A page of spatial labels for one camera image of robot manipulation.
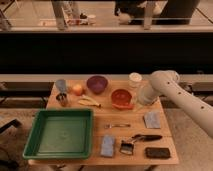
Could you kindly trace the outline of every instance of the sponge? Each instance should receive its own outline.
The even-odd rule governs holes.
[[[101,156],[113,157],[114,156],[115,138],[111,135],[105,135],[101,144]]]

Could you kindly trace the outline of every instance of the utensil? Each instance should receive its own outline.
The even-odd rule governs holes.
[[[129,140],[122,140],[121,141],[121,147],[120,152],[126,155],[133,155],[134,151],[134,143],[137,141],[154,141],[161,139],[161,135],[142,135],[142,134],[136,134],[133,137],[131,137]]]
[[[59,93],[56,96],[56,100],[60,103],[61,106],[66,106],[68,104],[67,94]]]
[[[55,82],[56,88],[60,93],[66,93],[67,92],[67,86],[66,81],[64,79],[59,79]]]
[[[105,129],[110,129],[113,127],[131,127],[131,124],[106,124],[106,125],[104,125]]]

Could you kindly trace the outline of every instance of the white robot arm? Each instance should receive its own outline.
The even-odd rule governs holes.
[[[179,80],[175,71],[153,72],[149,83],[139,90],[139,103],[152,104],[159,95],[164,94],[213,138],[213,107],[182,89],[178,85]]]

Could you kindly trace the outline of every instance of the orange bowl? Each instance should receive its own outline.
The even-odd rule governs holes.
[[[125,89],[117,89],[111,95],[112,105],[118,109],[132,109],[131,99],[132,95]]]

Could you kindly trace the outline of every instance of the green plastic tray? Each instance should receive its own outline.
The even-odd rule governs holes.
[[[86,159],[92,148],[93,111],[40,110],[25,145],[25,159]]]

